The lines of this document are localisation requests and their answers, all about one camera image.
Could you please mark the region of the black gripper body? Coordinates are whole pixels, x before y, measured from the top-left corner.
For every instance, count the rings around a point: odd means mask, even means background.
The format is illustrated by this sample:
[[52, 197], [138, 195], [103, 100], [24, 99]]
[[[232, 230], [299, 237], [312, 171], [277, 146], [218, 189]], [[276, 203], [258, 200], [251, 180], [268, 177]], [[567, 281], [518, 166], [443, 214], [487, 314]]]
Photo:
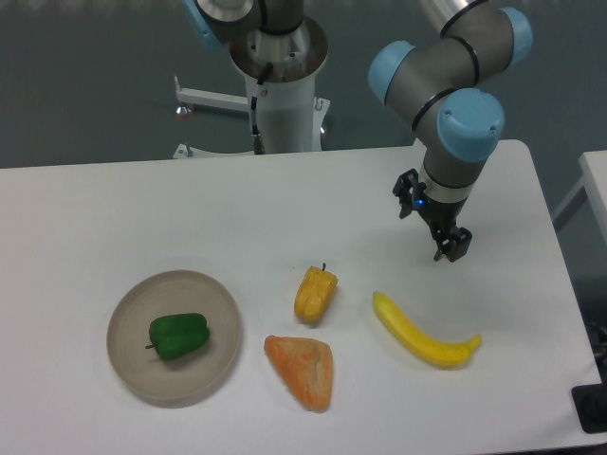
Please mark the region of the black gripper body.
[[398, 177], [393, 195], [400, 205], [399, 218], [404, 219], [415, 211], [428, 225], [437, 243], [467, 242], [469, 231], [456, 225], [456, 217], [468, 198], [457, 195], [454, 202], [443, 202], [438, 195], [431, 194], [428, 183], [431, 180], [421, 178], [415, 169]]

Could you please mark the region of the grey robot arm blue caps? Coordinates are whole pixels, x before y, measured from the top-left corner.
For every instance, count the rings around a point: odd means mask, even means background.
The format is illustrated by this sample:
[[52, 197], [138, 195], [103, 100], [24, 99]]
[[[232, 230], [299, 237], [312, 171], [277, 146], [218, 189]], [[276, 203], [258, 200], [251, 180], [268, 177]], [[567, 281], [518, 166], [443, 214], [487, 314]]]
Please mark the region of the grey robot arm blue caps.
[[[227, 47], [244, 77], [254, 153], [317, 150], [315, 81], [328, 42], [304, 4], [188, 1], [184, 9], [198, 39]], [[501, 103], [478, 84], [524, 59], [533, 35], [520, 11], [487, 1], [426, 1], [422, 9], [439, 41], [426, 49], [388, 44], [373, 59], [367, 81], [426, 149], [421, 167], [395, 182], [400, 216], [417, 213], [436, 243], [436, 258], [457, 261], [472, 239], [457, 216], [505, 126]]]

